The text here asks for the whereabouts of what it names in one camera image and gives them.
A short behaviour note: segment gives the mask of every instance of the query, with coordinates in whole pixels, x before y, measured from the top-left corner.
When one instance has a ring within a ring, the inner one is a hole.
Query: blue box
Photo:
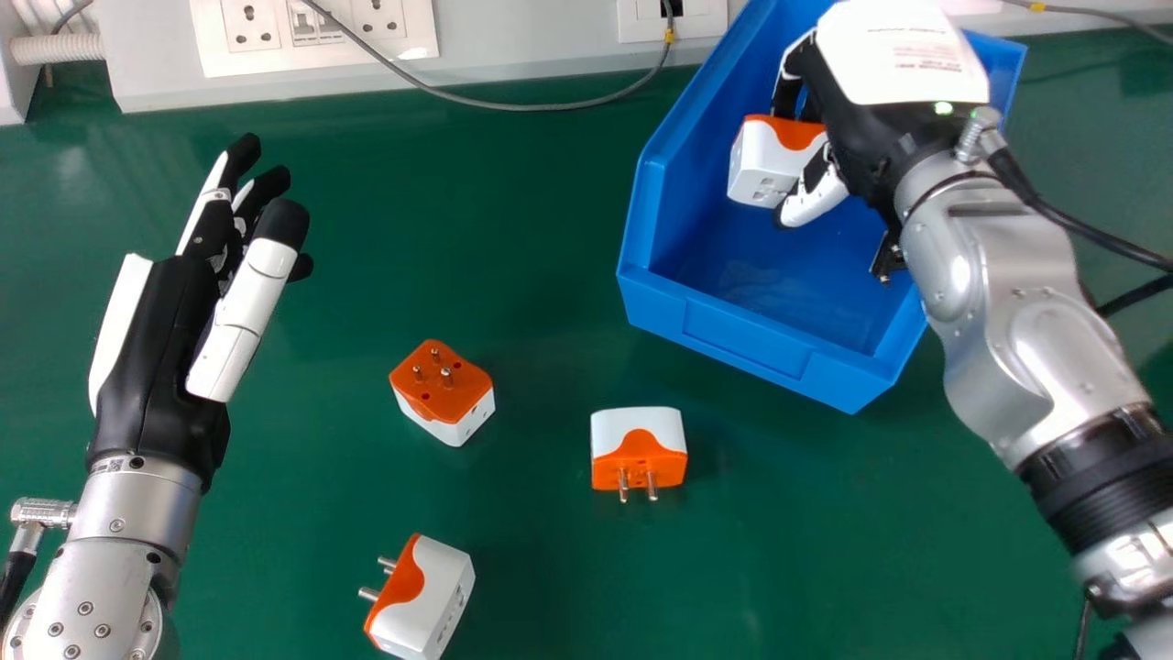
[[[639,156],[617,275],[632,325],[855,414],[896,382],[925,326],[908,272],[890,286],[868,272],[883,222],[853,197],[780,231],[725,196],[741,118],[769,110],[782,50],[830,4],[746,5]],[[1005,113],[1026,48],[968,36]]]

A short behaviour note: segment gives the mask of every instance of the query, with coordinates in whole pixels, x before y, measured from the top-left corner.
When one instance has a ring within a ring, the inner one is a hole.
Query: plug pin
[[[647,499],[656,502],[659,499],[659,489],[656,488],[656,474],[647,471]]]
[[[619,504],[628,504],[628,471],[619,469]]]

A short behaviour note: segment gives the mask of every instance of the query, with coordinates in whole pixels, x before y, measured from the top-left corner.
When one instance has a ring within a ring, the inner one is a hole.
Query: socket panel
[[[677,39],[720,36],[730,26],[728,0],[680,0]],[[663,41],[667,19],[660,0],[616,0],[619,43]]]
[[[432,0],[318,4],[393,60],[440,56]],[[334,21],[300,0],[190,0],[190,6],[205,77],[373,62]]]

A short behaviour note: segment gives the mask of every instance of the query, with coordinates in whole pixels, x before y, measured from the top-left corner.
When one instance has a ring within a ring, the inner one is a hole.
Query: cable connector
[[[416,347],[388,381],[399,410],[449,447],[468,442],[496,410],[489,375],[435,340]]]
[[[380,557],[379,565],[388,576],[382,591],[359,590],[359,598],[374,603],[362,631],[385,653],[404,660],[436,660],[473,593],[473,559],[413,535],[399,559]]]
[[[659,489],[684,483],[689,450],[684,421],[674,408],[613,408],[590,416],[591,488],[619,491],[626,504],[629,489],[646,489],[659,499]]]

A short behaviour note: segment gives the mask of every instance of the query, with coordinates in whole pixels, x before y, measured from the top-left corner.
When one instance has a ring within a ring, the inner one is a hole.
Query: robotic arm
[[[835,4],[786,50],[772,115],[734,143],[730,196],[782,227],[848,193],[879,211],[944,346],[954,411],[1028,487],[1096,611],[1130,619],[1103,658],[1168,659],[1173,436],[1082,291],[1070,218],[998,134],[968,41],[940,9],[901,9]],[[894,265],[877,256],[873,272]]]
[[[199,502],[229,441],[226,403],[286,281],[308,275],[310,216],[245,135],[204,183],[176,253],[127,254],[89,374],[96,419],[80,501],[22,498],[0,586],[0,658],[177,658],[169,612]],[[46,529],[68,530],[15,607]]]

